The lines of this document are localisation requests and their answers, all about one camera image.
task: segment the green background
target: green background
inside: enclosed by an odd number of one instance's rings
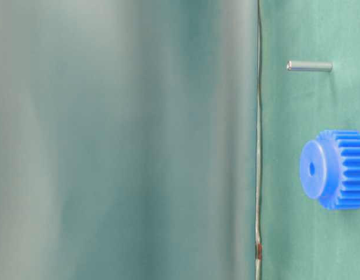
[[[360,1],[261,1],[263,279],[360,279],[360,209],[305,196],[303,145],[322,130],[360,131]],[[287,60],[332,61],[331,73]]]
[[[257,5],[0,0],[0,280],[253,279]]]

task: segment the metal rod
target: metal rod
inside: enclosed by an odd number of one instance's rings
[[[316,62],[316,61],[295,61],[289,60],[286,69],[288,71],[326,71],[330,72],[333,68],[331,62]]]

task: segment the plastic gear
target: plastic gear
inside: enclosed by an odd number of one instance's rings
[[[325,130],[303,147],[300,180],[326,209],[360,208],[360,132]]]

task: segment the green cloth backdrop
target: green cloth backdrop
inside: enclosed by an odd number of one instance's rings
[[[360,209],[328,211],[302,190],[303,145],[360,131],[360,1],[261,1],[263,279],[360,279]],[[331,73],[287,60],[332,61]]]

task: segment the gear teeth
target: gear teeth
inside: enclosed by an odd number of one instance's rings
[[[324,130],[319,133],[319,135],[316,137],[317,140],[329,140],[329,138],[332,138],[332,130]]]
[[[333,131],[342,157],[342,182],[335,200],[334,209],[360,207],[360,132]]]

